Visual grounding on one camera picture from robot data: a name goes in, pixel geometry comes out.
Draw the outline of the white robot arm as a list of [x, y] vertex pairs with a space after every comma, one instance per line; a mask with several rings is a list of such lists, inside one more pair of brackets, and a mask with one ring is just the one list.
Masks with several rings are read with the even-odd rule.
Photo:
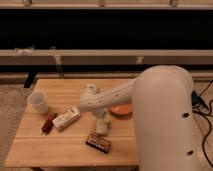
[[200, 171], [192, 91], [192, 76], [184, 68], [154, 66], [108, 91], [85, 89], [78, 106], [96, 112], [132, 104], [140, 171]]

